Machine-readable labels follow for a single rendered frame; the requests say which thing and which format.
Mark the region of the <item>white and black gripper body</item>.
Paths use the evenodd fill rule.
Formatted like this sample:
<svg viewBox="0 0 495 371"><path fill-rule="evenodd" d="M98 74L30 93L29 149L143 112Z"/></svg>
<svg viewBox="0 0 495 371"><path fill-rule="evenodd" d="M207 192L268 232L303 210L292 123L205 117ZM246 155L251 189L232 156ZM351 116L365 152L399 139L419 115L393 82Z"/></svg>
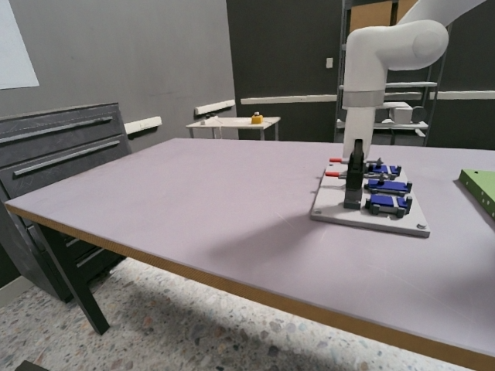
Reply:
<svg viewBox="0 0 495 371"><path fill-rule="evenodd" d="M355 140L363 139L361 155L365 155L366 160L370 151L375 119L375 107L344 107L347 110L345 135L343 143L343 158L349 158L351 153L354 155Z"/></svg>

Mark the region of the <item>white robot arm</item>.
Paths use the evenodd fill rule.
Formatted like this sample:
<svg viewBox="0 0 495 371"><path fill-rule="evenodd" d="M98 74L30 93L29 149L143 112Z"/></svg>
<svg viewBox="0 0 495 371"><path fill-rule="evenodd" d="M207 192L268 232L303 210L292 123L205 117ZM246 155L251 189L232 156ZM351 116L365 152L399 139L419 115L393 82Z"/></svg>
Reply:
<svg viewBox="0 0 495 371"><path fill-rule="evenodd" d="M418 70L433 64L448 46L445 27L485 1L418 0L396 26L351 32L346 42L343 106L390 108L395 124L410 124L413 109L405 102L384 103L387 70Z"/></svg>

